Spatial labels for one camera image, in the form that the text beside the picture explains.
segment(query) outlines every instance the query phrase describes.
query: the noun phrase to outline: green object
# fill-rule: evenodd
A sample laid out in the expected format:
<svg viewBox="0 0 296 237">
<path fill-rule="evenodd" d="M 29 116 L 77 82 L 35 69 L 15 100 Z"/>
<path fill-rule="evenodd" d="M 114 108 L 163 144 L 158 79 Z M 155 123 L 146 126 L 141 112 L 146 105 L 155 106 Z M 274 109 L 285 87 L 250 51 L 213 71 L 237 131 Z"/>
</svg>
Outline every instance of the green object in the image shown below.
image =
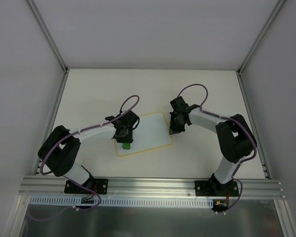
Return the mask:
<svg viewBox="0 0 296 237">
<path fill-rule="evenodd" d="M 124 150 L 129 150 L 130 149 L 130 143 L 123 143 L 122 148 Z"/>
</svg>

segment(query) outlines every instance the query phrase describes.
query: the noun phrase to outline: aluminum frame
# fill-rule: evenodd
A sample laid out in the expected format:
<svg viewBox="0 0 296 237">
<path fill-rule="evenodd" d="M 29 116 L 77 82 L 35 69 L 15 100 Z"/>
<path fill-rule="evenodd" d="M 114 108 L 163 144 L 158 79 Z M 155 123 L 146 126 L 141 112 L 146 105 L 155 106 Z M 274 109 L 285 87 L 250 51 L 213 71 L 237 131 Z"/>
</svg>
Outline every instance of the aluminum frame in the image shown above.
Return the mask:
<svg viewBox="0 0 296 237">
<path fill-rule="evenodd" d="M 46 38 L 48 44 L 50 45 L 51 50 L 53 51 L 55 57 L 57 58 L 61 68 L 64 71 L 64 77 L 59 87 L 59 92 L 56 97 L 53 111 L 51 113 L 48 126 L 43 136 L 43 140 L 51 132 L 60 100 L 65 88 L 67 76 L 68 76 L 68 67 L 66 66 L 52 36 L 47 29 L 44 20 L 42 19 L 37 6 L 34 3 L 34 0 L 25 0 L 29 6 L 30 11 L 32 12 L 35 20 L 38 23 L 38 26 L 43 32 L 44 37 Z M 265 157 L 265 152 L 263 146 L 259 139 L 259 132 L 257 130 L 254 116 L 251 112 L 250 103 L 247 98 L 246 91 L 244 89 L 243 81 L 241 74 L 244 71 L 245 67 L 250 62 L 251 58 L 254 56 L 254 53 L 259 48 L 260 43 L 262 42 L 265 34 L 270 29 L 270 26 L 274 22 L 274 19 L 279 14 L 280 10 L 283 8 L 286 0 L 278 0 L 273 11 L 271 12 L 269 18 L 261 29 L 259 35 L 257 36 L 254 44 L 249 50 L 246 58 L 244 59 L 242 66 L 238 70 L 238 80 L 241 88 L 241 92 L 244 98 L 246 109 L 249 115 L 250 123 L 253 129 L 253 133 L 258 142 L 258 150 L 261 158 L 262 165 L 265 165 L 266 172 L 268 177 L 272 177 L 270 170 L 268 169 L 268 162 Z M 37 163 L 34 170 L 34 173 L 37 170 L 37 165 L 39 159 L 37 158 Z M 109 179 L 109 189 L 108 195 L 112 196 L 122 196 L 122 197 L 173 197 L 173 198 L 191 198 L 195 196 L 194 192 L 194 179 L 149 179 L 149 178 L 108 178 Z M 276 180 L 242 180 L 244 184 L 243 196 L 242 199 L 273 199 L 279 216 L 281 228 L 283 230 L 284 236 L 296 236 L 296 227 L 293 223 L 290 211 L 285 200 L 285 195 L 283 195 L 283 189 L 281 188 L 281 182 Z M 57 178 L 53 176 L 25 176 L 17 201 L 17 207 L 13 212 L 14 220 L 12 227 L 8 232 L 8 236 L 14 237 L 18 236 L 22 222 L 26 214 L 26 209 L 29 204 L 30 196 L 34 194 L 53 194 L 53 195 L 65 195 L 63 193 L 65 184 L 64 178 Z"/>
<path fill-rule="evenodd" d="M 206 181 L 207 179 L 105 178 L 109 180 L 108 196 L 122 198 L 221 198 L 196 197 L 194 181 Z M 19 194 L 65 196 L 65 183 L 66 179 L 62 177 L 25 176 Z M 242 199 L 285 199 L 281 182 L 277 180 L 242 180 L 242 183 Z"/>
</svg>

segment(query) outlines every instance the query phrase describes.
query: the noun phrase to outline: metal base plate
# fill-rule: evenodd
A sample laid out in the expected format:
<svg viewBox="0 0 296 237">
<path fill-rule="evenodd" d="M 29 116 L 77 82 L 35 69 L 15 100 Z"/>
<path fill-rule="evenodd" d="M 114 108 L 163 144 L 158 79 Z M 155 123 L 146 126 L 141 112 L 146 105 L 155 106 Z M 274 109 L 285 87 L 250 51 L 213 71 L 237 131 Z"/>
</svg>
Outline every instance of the metal base plate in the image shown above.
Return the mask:
<svg viewBox="0 0 296 237">
<path fill-rule="evenodd" d="M 238 185 L 236 181 L 233 181 L 228 188 L 224 190 L 225 194 L 223 195 L 217 195 L 215 192 L 212 190 L 205 190 L 202 187 L 207 183 L 207 181 L 195 181 L 195 195 L 197 197 L 221 197 L 224 196 L 226 197 L 229 192 L 230 197 L 238 197 L 239 196 L 239 190 L 238 190 Z"/>
<path fill-rule="evenodd" d="M 96 187 L 95 191 L 97 192 L 97 194 L 105 195 L 108 192 L 108 182 L 109 182 L 108 179 L 94 179 L 92 186 Z M 76 186 L 75 184 L 73 184 L 72 182 L 70 182 L 68 180 L 65 184 L 64 193 L 66 193 L 66 194 L 89 194 L 90 192 Z"/>
</svg>

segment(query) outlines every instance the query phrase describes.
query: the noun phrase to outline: white table surface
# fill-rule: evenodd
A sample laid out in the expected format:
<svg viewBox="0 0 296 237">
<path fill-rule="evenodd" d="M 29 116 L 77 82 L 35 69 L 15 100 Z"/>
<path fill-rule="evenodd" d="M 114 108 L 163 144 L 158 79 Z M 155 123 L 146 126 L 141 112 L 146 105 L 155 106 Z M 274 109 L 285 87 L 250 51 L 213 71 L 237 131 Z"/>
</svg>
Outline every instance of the white table surface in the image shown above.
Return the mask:
<svg viewBox="0 0 296 237">
<path fill-rule="evenodd" d="M 117 115 L 122 102 L 133 94 L 140 96 L 133 110 L 136 114 L 163 111 L 169 121 L 169 102 L 192 83 L 204 84 L 209 90 L 204 109 L 229 116 L 242 114 L 249 123 L 232 71 L 71 69 L 54 127 L 98 124 L 104 117 Z M 189 105 L 200 104 L 205 90 L 190 87 L 182 96 Z M 86 140 L 76 161 L 94 176 L 106 177 L 209 178 L 215 172 L 222 159 L 215 133 L 194 125 L 172 137 L 169 147 L 121 158 L 116 155 L 113 140 Z M 235 177 L 264 179 L 259 157 L 244 163 Z"/>
</svg>

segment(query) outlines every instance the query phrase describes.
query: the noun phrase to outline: white cable tray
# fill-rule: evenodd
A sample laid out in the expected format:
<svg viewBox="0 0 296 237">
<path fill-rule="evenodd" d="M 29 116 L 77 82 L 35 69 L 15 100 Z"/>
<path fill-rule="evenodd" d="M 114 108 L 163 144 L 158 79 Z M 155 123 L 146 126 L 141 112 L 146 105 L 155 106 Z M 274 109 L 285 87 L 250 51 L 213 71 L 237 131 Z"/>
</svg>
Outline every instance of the white cable tray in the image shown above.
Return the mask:
<svg viewBox="0 0 296 237">
<path fill-rule="evenodd" d="M 91 206 L 81 204 L 84 197 L 60 196 L 31 196 L 30 204 L 61 205 L 61 206 Z M 213 200 L 206 198 L 132 198 L 132 197 L 103 197 L 100 206 L 128 206 L 128 207 L 183 207 L 183 208 L 213 208 Z"/>
</svg>

